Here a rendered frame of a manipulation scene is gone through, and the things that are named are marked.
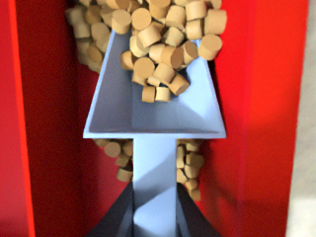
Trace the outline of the grey scoop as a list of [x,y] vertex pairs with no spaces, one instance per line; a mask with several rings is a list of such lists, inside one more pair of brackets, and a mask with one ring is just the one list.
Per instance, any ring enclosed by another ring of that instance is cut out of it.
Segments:
[[126,34],[112,31],[84,138],[133,138],[133,237],[176,237],[177,138],[226,138],[207,61],[177,71],[189,83],[171,102],[142,102],[120,54]]

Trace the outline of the red box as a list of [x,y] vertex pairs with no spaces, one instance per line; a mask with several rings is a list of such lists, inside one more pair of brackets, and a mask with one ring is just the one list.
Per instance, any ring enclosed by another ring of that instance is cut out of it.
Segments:
[[[0,0],[0,237],[83,237],[129,183],[83,138],[100,74],[79,65],[76,5]],[[196,204],[223,237],[285,236],[306,6],[220,0],[207,64],[226,138],[185,151],[203,159]]]

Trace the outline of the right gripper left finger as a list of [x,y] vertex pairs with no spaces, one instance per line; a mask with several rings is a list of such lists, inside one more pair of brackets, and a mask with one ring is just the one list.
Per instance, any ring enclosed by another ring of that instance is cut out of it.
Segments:
[[133,237],[133,182],[127,184],[103,218],[84,237]]

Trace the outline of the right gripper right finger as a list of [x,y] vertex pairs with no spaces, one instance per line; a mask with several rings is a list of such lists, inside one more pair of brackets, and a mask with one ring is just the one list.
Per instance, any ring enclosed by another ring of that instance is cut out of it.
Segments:
[[180,182],[176,188],[176,237],[223,237]]

